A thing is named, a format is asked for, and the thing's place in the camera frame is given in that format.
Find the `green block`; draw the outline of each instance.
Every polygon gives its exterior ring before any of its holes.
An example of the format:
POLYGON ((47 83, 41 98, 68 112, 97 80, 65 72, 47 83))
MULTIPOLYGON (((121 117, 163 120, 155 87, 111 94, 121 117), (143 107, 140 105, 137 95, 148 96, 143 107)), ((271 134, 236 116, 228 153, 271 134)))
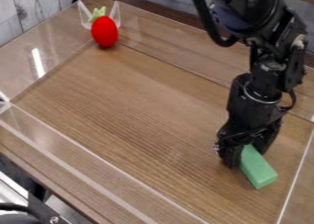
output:
POLYGON ((276 171, 252 145, 243 148, 240 170, 256 189, 270 185, 278 179, 276 171))

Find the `robotic arm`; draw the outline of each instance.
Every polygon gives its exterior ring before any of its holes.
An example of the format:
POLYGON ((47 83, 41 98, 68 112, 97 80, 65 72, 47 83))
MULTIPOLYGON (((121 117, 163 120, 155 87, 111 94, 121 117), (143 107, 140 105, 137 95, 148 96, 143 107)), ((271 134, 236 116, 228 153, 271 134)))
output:
POLYGON ((244 145, 266 153, 279 133, 282 118, 295 104, 292 88, 302 83, 306 25, 283 0, 192 0, 207 33, 222 47, 239 39, 250 47, 250 72, 235 77, 227 110, 230 118, 216 134, 216 151, 238 167, 244 145), (230 32, 223 39, 216 23, 230 32), (279 106, 282 93, 291 106, 279 106))

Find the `green foam block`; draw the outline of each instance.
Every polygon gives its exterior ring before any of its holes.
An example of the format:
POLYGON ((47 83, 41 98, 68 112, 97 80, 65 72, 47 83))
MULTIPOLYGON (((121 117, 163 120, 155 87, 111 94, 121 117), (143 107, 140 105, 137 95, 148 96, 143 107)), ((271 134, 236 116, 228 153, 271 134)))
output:
POLYGON ((278 179, 276 171, 252 145, 243 148, 240 170, 256 189, 270 185, 278 179))

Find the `wooden table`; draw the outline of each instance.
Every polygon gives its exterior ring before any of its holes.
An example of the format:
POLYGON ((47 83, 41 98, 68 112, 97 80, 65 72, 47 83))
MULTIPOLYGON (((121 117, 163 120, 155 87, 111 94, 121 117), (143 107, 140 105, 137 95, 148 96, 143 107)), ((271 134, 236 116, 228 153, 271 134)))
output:
MULTIPOLYGON (((15 106, 0 115, 0 152, 96 223, 275 223, 311 145, 312 72, 266 154, 279 179, 254 190, 211 150, 247 48, 222 49, 202 30, 120 6, 111 49, 89 40, 76 6, 1 48, 1 85, 15 106), (37 78, 23 67, 33 49, 47 69, 60 64, 20 91, 37 78), (13 58, 13 51, 24 55, 13 58)), ((306 181, 299 196, 310 192, 306 181)), ((282 223, 292 217, 284 213, 282 223)))

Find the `red strawberry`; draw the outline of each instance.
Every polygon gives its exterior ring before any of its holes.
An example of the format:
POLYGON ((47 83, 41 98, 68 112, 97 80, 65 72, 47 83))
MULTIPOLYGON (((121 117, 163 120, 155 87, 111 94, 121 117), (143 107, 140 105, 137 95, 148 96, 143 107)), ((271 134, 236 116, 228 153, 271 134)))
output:
POLYGON ((107 17, 99 17, 92 25, 92 36, 101 47, 111 47, 117 41, 117 27, 113 20, 107 17))

